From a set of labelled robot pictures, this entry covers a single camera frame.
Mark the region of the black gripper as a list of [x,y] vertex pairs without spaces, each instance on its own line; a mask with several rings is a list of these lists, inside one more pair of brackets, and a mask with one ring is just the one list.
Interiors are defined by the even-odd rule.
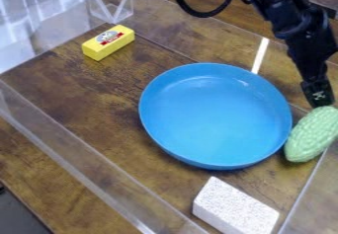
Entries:
[[314,107],[335,102],[326,76],[326,60],[338,51],[326,12],[309,0],[250,0],[272,32],[287,45],[290,56],[302,79],[302,92]]

